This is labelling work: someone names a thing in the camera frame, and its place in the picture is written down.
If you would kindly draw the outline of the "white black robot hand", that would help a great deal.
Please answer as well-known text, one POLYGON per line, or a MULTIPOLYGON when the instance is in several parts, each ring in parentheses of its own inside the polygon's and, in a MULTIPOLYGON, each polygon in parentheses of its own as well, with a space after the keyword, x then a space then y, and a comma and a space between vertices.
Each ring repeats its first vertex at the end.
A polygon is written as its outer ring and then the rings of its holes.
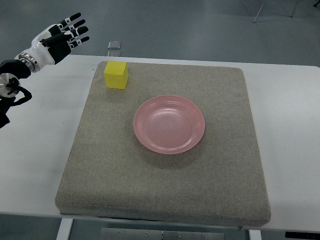
POLYGON ((23 62, 32 73, 47 65, 58 64, 74 48, 90 39, 83 36, 89 29, 84 26, 84 19, 79 20, 80 17, 78 12, 48 26, 31 41, 30 48, 23 50, 15 59, 23 62))

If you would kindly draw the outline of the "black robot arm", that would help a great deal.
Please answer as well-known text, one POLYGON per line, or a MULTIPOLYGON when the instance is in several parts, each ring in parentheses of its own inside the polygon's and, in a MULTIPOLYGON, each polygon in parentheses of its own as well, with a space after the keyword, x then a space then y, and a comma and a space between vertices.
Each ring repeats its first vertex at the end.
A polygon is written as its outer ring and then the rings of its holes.
POLYGON ((10 123, 7 112, 11 107, 32 99, 32 94, 20 86, 20 79, 31 75, 29 67, 20 60, 5 60, 0 64, 0 127, 10 123))

